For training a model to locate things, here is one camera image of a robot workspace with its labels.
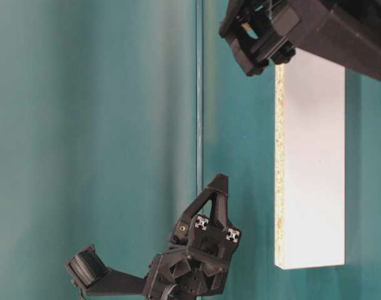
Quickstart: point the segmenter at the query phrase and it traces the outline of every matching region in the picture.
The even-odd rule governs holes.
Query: teal wall
[[[0,299],[78,299],[63,264],[91,242],[144,276],[196,195],[195,130],[191,1],[0,0]]]
[[[381,299],[381,84],[347,75],[347,265],[277,269],[274,72],[242,74],[225,5],[204,2],[204,179],[230,176],[244,238],[218,298]],[[77,299],[62,264],[92,242],[137,276],[166,248],[196,194],[195,22],[190,0],[0,0],[0,299]]]
[[[346,265],[282,271],[274,266],[274,70],[243,75],[217,35],[225,7],[204,1],[204,179],[229,175],[229,214],[243,236],[219,297],[381,300],[381,83],[347,73]]]

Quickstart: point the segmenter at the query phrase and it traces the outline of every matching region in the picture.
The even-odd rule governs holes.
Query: black 3d-printed part
[[[147,300],[194,300],[222,294],[241,232],[228,219],[228,177],[218,174],[188,206],[144,279],[106,267],[89,246],[66,263],[88,296],[141,294]],[[200,213],[211,202],[210,216]]]
[[[219,34],[248,76],[297,47],[381,81],[381,0],[229,0]]]

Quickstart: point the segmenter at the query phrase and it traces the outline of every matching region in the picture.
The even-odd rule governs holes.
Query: vertical pole
[[[203,190],[203,0],[196,0],[196,187]]]

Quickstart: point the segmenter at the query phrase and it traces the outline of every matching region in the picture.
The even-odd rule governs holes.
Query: white particle board
[[[344,264],[345,68],[298,49],[275,77],[275,264]]]

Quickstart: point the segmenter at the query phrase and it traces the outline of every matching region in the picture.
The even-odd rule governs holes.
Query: white board
[[[275,264],[344,264],[345,68],[298,49],[275,73]]]

